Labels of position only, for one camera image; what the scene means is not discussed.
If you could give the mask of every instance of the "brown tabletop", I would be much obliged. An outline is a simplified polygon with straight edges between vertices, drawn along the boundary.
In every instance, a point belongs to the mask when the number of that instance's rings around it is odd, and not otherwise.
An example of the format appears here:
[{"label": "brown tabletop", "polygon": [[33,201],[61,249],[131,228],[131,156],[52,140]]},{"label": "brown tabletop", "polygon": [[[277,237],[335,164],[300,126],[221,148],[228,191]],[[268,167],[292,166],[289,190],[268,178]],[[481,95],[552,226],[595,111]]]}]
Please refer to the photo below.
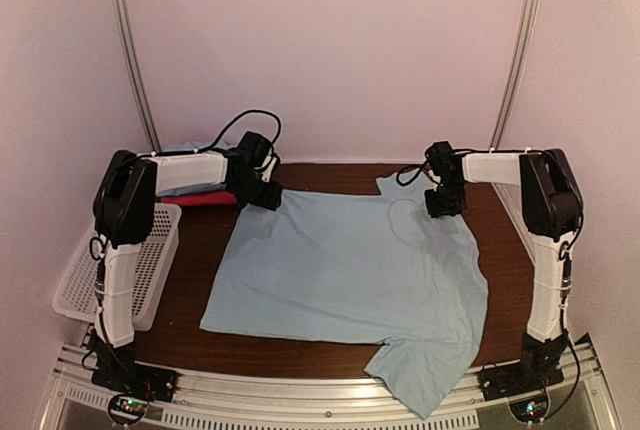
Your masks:
[{"label": "brown tabletop", "polygon": [[[285,188],[378,194],[375,178],[398,165],[282,165]],[[478,241],[489,307],[475,364],[520,356],[533,293],[533,266],[493,188],[467,185],[464,219]],[[216,271],[238,215],[233,206],[183,208],[180,245],[153,328],[136,334],[141,361],[201,371],[298,378],[361,377],[377,345],[346,345],[246,337],[199,329]]]}]

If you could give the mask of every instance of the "folded clothing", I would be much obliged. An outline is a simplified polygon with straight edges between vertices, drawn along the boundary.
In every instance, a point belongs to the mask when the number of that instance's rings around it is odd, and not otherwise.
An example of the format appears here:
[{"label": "folded clothing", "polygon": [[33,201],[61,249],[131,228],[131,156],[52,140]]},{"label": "folded clothing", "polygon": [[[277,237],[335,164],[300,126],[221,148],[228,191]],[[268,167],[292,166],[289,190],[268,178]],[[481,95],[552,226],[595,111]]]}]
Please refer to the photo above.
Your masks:
[{"label": "folded clothing", "polygon": [[238,203],[233,193],[219,190],[217,192],[198,193],[195,195],[181,195],[176,197],[162,197],[162,203],[172,203],[181,207],[198,207],[201,205],[235,205]]},{"label": "folded clothing", "polygon": [[382,343],[366,367],[426,418],[475,358],[487,308],[462,217],[432,219],[430,183],[378,179],[381,196],[284,191],[238,218],[200,328]]},{"label": "folded clothing", "polygon": [[[198,148],[204,148],[207,145],[209,145],[211,142],[187,142],[187,143],[182,143],[179,145],[167,145],[164,148],[165,152],[176,152],[176,151],[182,151],[182,150],[196,150]],[[219,148],[230,148],[231,145],[225,141],[220,142],[220,144],[218,145]],[[181,197],[183,195],[197,195],[197,194],[202,194],[202,193],[216,193],[219,191],[224,190],[224,185],[221,183],[200,183],[197,185],[187,185],[186,187],[179,187],[179,188],[170,188],[168,190],[165,190],[164,192],[160,192],[160,194],[158,195],[160,198],[162,198],[163,203],[175,203],[176,205],[182,205],[182,206],[187,206],[185,203],[180,203],[180,200],[178,201],[164,201],[164,197]],[[202,204],[197,204],[194,203],[196,202],[196,200],[185,200],[184,202],[191,202],[190,205],[212,205],[212,203],[202,203]]]}]

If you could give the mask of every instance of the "white enclosure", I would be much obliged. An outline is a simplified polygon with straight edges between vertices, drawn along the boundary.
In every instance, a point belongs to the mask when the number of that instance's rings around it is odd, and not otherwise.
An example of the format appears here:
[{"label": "white enclosure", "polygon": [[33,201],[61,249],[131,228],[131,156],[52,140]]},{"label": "white enclosure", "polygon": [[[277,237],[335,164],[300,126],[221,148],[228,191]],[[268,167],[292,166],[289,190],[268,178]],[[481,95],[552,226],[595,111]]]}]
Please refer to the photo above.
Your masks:
[{"label": "white enclosure", "polygon": [[128,3],[161,141],[261,107],[285,161],[406,162],[438,139],[487,145],[522,0]]},{"label": "white enclosure", "polygon": [[[345,163],[418,161],[444,139],[486,148],[522,10],[522,0],[127,1],[163,145],[207,140],[259,107],[283,119],[285,161]],[[0,0],[0,14],[0,428],[31,428],[61,343],[81,329],[55,315],[53,291],[110,156],[148,143],[111,0]],[[571,161],[586,228],[570,323],[591,332],[626,428],[640,426],[639,76],[638,0],[541,0],[501,145],[562,147]],[[517,203],[509,210],[517,220]]]}]

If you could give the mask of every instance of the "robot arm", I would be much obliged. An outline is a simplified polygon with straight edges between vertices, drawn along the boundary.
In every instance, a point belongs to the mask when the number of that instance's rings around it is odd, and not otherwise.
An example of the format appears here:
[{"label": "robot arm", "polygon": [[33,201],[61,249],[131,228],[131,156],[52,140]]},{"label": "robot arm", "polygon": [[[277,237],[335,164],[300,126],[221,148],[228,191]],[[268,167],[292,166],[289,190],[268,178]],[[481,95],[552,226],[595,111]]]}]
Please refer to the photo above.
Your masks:
[{"label": "robot arm", "polygon": [[[557,380],[555,367],[567,344],[564,315],[571,288],[573,243],[583,219],[582,197],[564,152],[456,151],[448,142],[437,142],[425,156],[431,177],[438,182],[425,192],[432,217],[457,215],[467,208],[465,182],[520,187],[523,218],[534,245],[535,272],[521,361],[511,377],[518,391],[539,388],[544,379]],[[498,386],[495,381],[489,384]]]},{"label": "robot arm", "polygon": [[275,210],[282,187],[271,181],[271,173],[278,164],[271,143],[253,132],[245,133],[238,146],[229,150],[150,155],[120,150],[114,154],[93,203],[102,250],[92,339],[99,371],[114,386],[118,382],[133,386],[138,379],[131,346],[135,267],[142,242],[153,227],[157,195],[172,188],[220,183],[235,195],[240,208],[253,204]]}]

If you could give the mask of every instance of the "wire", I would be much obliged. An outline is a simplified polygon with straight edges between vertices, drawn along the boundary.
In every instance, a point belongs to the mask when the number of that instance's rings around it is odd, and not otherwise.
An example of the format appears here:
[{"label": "wire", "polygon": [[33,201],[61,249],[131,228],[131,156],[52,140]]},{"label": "wire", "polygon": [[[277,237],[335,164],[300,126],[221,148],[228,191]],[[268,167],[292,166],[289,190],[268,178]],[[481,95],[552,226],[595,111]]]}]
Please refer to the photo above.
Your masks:
[{"label": "wire", "polygon": [[584,227],[584,209],[583,209],[582,205],[580,205],[580,216],[578,217],[578,219],[579,219],[578,228],[576,229],[576,233],[573,234],[573,239],[565,247],[565,256],[564,256],[564,258],[562,258],[562,260],[564,260],[566,258],[566,256],[569,255],[569,250],[571,250],[571,247],[573,247],[573,245],[578,240],[578,237],[580,236],[580,233],[582,232],[582,228]]},{"label": "wire", "polygon": [[544,381],[542,382],[542,387],[544,388],[544,394],[547,397],[547,411],[544,412],[544,417],[541,418],[541,420],[544,421],[545,418],[549,418],[549,411],[551,410],[551,394],[549,393],[549,389],[547,388],[549,386],[549,379],[545,378]]},{"label": "wire", "polygon": [[282,132],[282,120],[280,120],[280,117],[278,117],[275,113],[270,112],[269,110],[260,110],[260,109],[252,108],[251,110],[245,110],[244,112],[239,113],[233,119],[231,119],[231,121],[229,123],[227,123],[224,126],[224,128],[220,131],[220,133],[213,140],[213,142],[211,142],[206,147],[199,149],[199,151],[203,151],[204,152],[204,151],[209,151],[209,150],[213,150],[214,148],[216,148],[218,143],[220,143],[220,140],[222,140],[222,137],[224,137],[224,135],[229,131],[229,129],[231,127],[233,127],[236,124],[236,122],[238,120],[240,120],[243,117],[246,117],[247,115],[252,115],[252,114],[266,115],[266,116],[269,116],[269,117],[273,118],[276,121],[276,123],[278,125],[278,128],[276,130],[276,134],[273,137],[273,139],[269,142],[269,143],[271,143],[271,147],[273,148],[275,146],[276,142],[278,141],[278,138],[280,138],[280,133]]},{"label": "wire", "polygon": [[[429,165],[429,162],[427,160],[425,160],[424,163],[422,163],[420,165],[411,164],[411,165],[407,165],[406,167],[401,168],[396,173],[396,183],[398,185],[400,185],[401,187],[408,187],[409,185],[411,185],[413,182],[415,182],[418,179],[418,177],[420,176],[420,173],[424,172],[427,169],[428,165]],[[409,177],[409,180],[405,180],[405,181],[400,180],[400,175],[404,175],[405,173],[409,173],[411,170],[415,170],[415,172],[411,177]]]},{"label": "wire", "polygon": [[82,361],[80,362],[82,364],[82,368],[84,368],[85,370],[89,371],[89,372],[94,372],[96,371],[98,368],[97,367],[87,367],[87,358],[89,358],[91,355],[94,354],[93,350],[89,350],[84,357],[82,357]]},{"label": "wire", "polygon": [[91,240],[89,240],[89,254],[91,255],[91,258],[93,260],[95,260],[96,262],[99,262],[100,260],[102,260],[102,256],[96,255],[94,253],[93,242],[98,242],[100,244],[100,253],[102,255],[104,255],[105,250],[107,249],[107,244],[104,243],[102,239],[98,236],[93,236],[91,237]]},{"label": "wire", "polygon": [[573,342],[571,341],[571,338],[569,337],[569,331],[567,330],[567,328],[566,328],[566,326],[564,324],[564,308],[562,308],[560,310],[560,326],[562,327],[562,334],[564,335],[564,338],[565,338],[565,340],[567,342],[569,350],[571,350],[571,355],[573,355],[573,360],[576,362],[576,380],[575,380],[575,382],[573,382],[573,386],[571,387],[571,390],[569,391],[569,394],[566,396],[566,398],[562,401],[562,403],[560,405],[558,405],[558,407],[556,409],[553,410],[553,412],[551,412],[549,415],[547,415],[544,418],[545,421],[549,420],[554,415],[556,415],[560,410],[562,410],[562,408],[571,399],[571,397],[573,396],[573,394],[576,391],[576,388],[578,388],[578,384],[580,383],[580,373],[581,373],[580,359],[578,358],[578,354],[576,353],[576,350],[573,347]]},{"label": "wire", "polygon": [[115,362],[118,364],[118,366],[120,368],[122,368],[125,373],[129,376],[129,378],[131,378],[132,381],[134,382],[138,382],[138,383],[143,383],[146,384],[148,382],[142,382],[137,376],[133,375],[129,369],[125,366],[124,363],[122,363],[122,360],[120,360],[118,358],[118,356],[116,355],[116,352],[113,348],[113,345],[111,345],[111,342],[109,341],[109,336],[107,335],[107,329],[105,327],[104,324],[104,316],[103,316],[103,310],[104,307],[102,306],[101,302],[98,302],[98,321],[100,322],[100,330],[102,330],[102,337],[104,339],[104,343],[107,345],[107,348],[109,349],[109,353],[111,354],[111,357],[115,360]]}]

